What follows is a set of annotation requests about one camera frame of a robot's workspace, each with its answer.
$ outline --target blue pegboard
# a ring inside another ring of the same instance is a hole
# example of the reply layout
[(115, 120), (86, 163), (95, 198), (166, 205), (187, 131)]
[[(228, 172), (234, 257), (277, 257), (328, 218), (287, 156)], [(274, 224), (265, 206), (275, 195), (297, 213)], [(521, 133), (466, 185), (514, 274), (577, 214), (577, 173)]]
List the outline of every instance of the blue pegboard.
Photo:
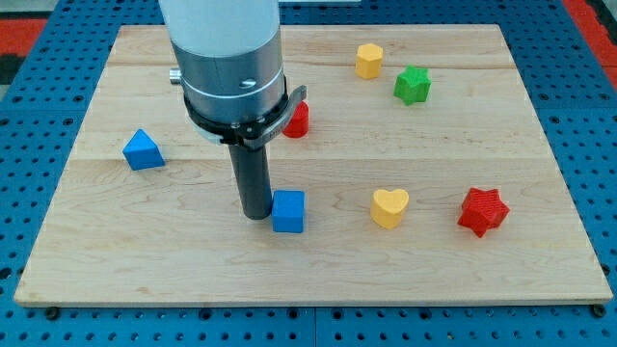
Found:
[[(613, 288), (617, 95), (557, 0), (283, 6), (284, 24), (497, 23)], [(0, 102), (0, 345), (613, 346), (617, 306), (29, 309), (13, 302), (122, 24), (154, 0), (61, 0)]]

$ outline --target red star block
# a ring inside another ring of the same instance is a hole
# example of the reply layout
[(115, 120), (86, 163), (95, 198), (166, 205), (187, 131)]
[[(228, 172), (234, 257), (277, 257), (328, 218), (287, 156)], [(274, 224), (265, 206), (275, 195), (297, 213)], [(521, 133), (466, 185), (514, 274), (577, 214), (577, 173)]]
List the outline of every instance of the red star block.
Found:
[(469, 227), (478, 237), (484, 236), (486, 230), (499, 227), (510, 209), (501, 201), (499, 190), (483, 191), (469, 189), (463, 201), (463, 215), (459, 226)]

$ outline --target yellow heart block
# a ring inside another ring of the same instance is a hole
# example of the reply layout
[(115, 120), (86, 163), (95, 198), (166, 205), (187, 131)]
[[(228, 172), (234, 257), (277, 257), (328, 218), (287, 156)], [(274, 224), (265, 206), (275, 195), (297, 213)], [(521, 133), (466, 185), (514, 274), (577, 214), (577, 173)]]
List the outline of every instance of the yellow heart block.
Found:
[(403, 221), (403, 213), (409, 204), (409, 194), (403, 189), (387, 191), (378, 189), (373, 193), (370, 204), (370, 217), (386, 229), (398, 227)]

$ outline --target green star block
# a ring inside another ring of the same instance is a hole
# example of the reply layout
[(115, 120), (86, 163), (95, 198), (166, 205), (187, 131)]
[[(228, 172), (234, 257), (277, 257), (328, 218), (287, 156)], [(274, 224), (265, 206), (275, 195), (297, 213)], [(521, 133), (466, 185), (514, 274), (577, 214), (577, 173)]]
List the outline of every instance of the green star block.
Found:
[(394, 96), (400, 97), (405, 105), (409, 106), (414, 102), (426, 101), (430, 89), (428, 68), (407, 66), (405, 71), (396, 77)]

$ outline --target yellow block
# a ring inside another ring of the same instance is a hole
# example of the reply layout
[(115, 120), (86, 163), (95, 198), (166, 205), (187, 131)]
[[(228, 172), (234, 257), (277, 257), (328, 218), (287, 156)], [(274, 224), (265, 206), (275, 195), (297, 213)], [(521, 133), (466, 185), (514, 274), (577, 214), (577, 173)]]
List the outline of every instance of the yellow block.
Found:
[(373, 193), (370, 204), (370, 217), (386, 229), (398, 227), (403, 220), (403, 213), (409, 203), (409, 194), (402, 189), (387, 191), (378, 189)]
[(383, 59), (384, 48), (377, 44), (368, 43), (359, 46), (356, 57), (356, 74), (365, 79), (379, 77)]

